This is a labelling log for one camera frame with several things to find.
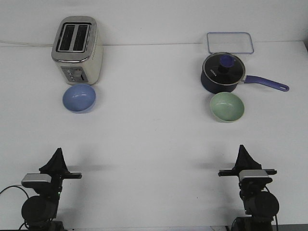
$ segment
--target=white table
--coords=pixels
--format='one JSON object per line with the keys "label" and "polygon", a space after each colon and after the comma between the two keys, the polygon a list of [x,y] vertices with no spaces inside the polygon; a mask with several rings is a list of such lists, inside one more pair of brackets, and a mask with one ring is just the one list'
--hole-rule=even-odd
{"label": "white table", "polygon": [[[308,53],[302,42],[255,43],[246,73],[289,92],[238,85],[245,114],[217,122],[200,82],[202,44],[106,46],[97,102],[88,114],[62,105],[69,87],[51,48],[0,48],[0,186],[39,172],[58,147],[71,172],[57,219],[67,228],[231,225],[244,215],[234,166],[244,144],[280,202],[280,224],[307,223]],[[23,222],[25,196],[0,196],[0,229]]]}

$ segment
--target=cable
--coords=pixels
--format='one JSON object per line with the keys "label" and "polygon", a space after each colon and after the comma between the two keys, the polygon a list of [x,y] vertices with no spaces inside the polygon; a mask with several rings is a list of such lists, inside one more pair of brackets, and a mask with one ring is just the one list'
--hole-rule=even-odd
{"label": "cable", "polygon": [[6,187],[5,189],[3,189],[3,190],[0,192],[0,194],[3,193],[5,190],[7,190],[7,189],[9,189],[9,188],[13,188],[13,187],[14,187],[14,188],[18,188],[18,189],[24,191],[24,193],[26,194],[27,198],[29,199],[29,195],[27,194],[27,192],[26,192],[23,188],[19,187],[18,185],[11,185],[11,186],[9,186],[9,187]]}
{"label": "cable", "polygon": [[278,220],[277,220],[277,215],[275,215],[275,221],[276,221],[276,231],[279,231],[279,229],[278,229]]}
{"label": "cable", "polygon": [[22,223],[22,225],[19,227],[18,230],[21,230],[21,228],[25,225],[26,222]]}
{"label": "cable", "polygon": [[236,219],[234,219],[234,221],[232,222],[231,230],[233,229],[233,226],[234,226],[235,222],[236,222]]}
{"label": "cable", "polygon": [[29,47],[52,47],[52,44],[40,44],[40,43],[28,43],[28,42],[11,42],[11,41],[5,41],[5,40],[0,40],[0,43],[5,43],[5,44],[12,44],[12,45],[24,45],[24,46],[29,46]]}
{"label": "cable", "polygon": [[275,220],[276,220],[276,231],[279,231],[279,229],[278,229],[278,220],[277,220],[277,215],[275,215]]}

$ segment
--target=metal rim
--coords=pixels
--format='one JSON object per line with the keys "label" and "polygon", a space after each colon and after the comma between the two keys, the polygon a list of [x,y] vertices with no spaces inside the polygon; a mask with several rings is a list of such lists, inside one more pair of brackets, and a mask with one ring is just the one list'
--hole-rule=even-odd
{"label": "metal rim", "polygon": [[[212,58],[213,56],[220,55],[220,54],[228,54],[228,55],[234,57],[235,59],[237,59],[237,60],[240,62],[240,64],[242,65],[242,68],[243,68],[243,76],[242,76],[238,81],[236,81],[235,83],[231,83],[231,84],[217,83],[217,82],[215,82],[214,80],[212,80],[212,79],[206,74],[206,72],[205,72],[205,64],[206,64],[207,60],[210,59],[210,58]],[[204,62],[203,62],[202,71],[203,71],[204,75],[205,75],[210,81],[212,81],[213,83],[222,85],[222,86],[232,86],[232,85],[234,85],[234,84],[238,84],[238,83],[245,77],[245,66],[244,66],[244,63],[241,61],[241,59],[240,59],[239,57],[235,56],[234,54],[228,53],[228,52],[216,52],[216,53],[213,53],[213,54],[209,55],[209,56],[204,60]]]}

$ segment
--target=saucepan handle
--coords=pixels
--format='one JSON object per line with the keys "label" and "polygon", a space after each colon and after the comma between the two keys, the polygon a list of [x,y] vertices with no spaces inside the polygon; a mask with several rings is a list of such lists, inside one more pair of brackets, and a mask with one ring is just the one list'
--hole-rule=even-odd
{"label": "saucepan handle", "polygon": [[246,79],[244,83],[259,83],[271,88],[275,88],[277,90],[282,90],[282,91],[288,91],[290,88],[282,83],[277,83],[275,81],[266,79],[266,78],[261,78],[258,76],[246,76]]}

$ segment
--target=lid knob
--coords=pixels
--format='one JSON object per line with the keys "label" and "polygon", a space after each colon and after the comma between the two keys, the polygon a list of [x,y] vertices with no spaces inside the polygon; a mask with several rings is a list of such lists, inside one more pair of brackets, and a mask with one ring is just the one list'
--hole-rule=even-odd
{"label": "lid knob", "polygon": [[234,58],[229,54],[224,54],[219,59],[220,65],[229,68],[234,66]]}

